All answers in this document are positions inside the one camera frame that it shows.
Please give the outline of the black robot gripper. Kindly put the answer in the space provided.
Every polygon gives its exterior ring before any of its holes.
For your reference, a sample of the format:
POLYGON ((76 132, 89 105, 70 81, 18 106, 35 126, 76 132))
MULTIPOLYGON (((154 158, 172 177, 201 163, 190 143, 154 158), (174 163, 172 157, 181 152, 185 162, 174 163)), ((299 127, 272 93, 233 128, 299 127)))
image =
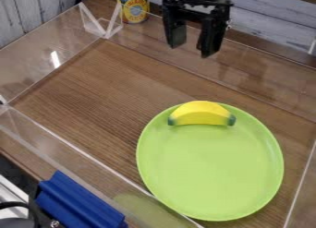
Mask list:
POLYGON ((224 41, 230 0, 162 0, 166 42, 177 48, 186 42, 186 20, 200 21, 201 32, 197 49, 201 57, 208 58, 220 51, 224 41))

